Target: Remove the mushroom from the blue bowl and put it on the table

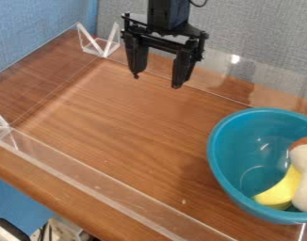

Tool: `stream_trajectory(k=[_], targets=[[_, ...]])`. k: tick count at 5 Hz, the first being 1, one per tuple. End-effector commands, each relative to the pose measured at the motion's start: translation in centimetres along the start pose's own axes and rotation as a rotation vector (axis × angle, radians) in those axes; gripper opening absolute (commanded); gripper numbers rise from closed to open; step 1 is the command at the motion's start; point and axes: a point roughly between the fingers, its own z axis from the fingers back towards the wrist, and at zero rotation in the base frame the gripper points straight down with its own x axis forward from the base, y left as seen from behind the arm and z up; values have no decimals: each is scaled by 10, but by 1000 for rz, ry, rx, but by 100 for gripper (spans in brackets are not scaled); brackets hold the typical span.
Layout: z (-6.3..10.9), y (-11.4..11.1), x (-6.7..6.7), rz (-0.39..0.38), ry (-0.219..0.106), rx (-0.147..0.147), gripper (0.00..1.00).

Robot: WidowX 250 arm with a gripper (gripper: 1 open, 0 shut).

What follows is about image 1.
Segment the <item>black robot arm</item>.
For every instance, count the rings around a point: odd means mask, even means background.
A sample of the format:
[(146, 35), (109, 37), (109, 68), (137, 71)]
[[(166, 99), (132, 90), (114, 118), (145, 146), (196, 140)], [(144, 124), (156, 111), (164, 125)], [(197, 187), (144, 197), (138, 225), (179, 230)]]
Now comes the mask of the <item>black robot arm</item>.
[(171, 86), (180, 88), (189, 79), (195, 64), (204, 58), (208, 33), (188, 22), (191, 0), (148, 0), (146, 14), (124, 12), (121, 15), (128, 68), (134, 78), (146, 68), (148, 50), (173, 54)]

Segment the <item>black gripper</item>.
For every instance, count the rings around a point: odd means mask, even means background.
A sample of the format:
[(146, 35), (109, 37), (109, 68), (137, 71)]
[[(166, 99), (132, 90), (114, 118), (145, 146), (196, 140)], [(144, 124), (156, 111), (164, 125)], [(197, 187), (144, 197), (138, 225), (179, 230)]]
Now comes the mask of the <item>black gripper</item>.
[(144, 16), (122, 13), (124, 29), (120, 32), (124, 40), (128, 68), (134, 78), (145, 70), (148, 49), (176, 55), (172, 66), (171, 86), (180, 88), (189, 79), (196, 61), (203, 59), (208, 33), (189, 23), (181, 23), (171, 29), (153, 26), (144, 21)]

